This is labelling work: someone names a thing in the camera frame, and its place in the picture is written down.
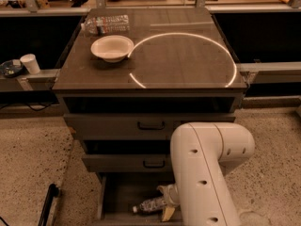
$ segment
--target white robotic arm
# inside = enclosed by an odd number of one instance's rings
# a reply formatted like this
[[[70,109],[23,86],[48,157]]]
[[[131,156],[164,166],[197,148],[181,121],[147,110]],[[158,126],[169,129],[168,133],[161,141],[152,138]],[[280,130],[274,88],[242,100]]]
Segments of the white robotic arm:
[[[222,170],[253,153],[253,136],[227,122],[191,122],[171,137],[170,153],[184,226],[241,225]]]

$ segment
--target terrazzo floor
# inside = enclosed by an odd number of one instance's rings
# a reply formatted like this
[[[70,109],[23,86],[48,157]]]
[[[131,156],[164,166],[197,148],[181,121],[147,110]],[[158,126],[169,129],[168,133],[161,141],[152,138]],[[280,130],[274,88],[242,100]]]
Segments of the terrazzo floor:
[[[297,106],[251,104],[236,110],[235,122],[252,133],[255,153],[226,176],[243,226],[301,225]],[[53,202],[47,225],[97,224],[101,186],[84,167],[84,151],[72,140],[59,107],[0,110],[0,149],[0,217],[9,226],[38,225],[52,183],[61,196]]]

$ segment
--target drawer handle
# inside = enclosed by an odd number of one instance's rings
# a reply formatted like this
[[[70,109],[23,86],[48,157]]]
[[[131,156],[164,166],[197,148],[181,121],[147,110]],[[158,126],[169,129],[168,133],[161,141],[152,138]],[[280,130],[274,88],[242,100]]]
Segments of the drawer handle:
[[[162,162],[146,162],[143,161],[143,167],[146,169],[162,169],[166,166],[166,161]]]
[[[139,130],[163,130],[166,127],[166,124],[162,121],[161,124],[159,125],[146,125],[146,124],[142,124],[140,121],[137,123],[137,127],[139,128]]]

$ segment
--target paper cup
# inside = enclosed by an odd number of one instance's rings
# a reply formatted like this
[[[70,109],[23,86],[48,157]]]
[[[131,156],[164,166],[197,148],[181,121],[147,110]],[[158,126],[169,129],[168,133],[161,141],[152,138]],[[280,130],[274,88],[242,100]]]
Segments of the paper cup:
[[[24,55],[20,58],[20,61],[25,65],[29,73],[36,74],[40,72],[40,67],[36,60],[35,55],[33,54]]]

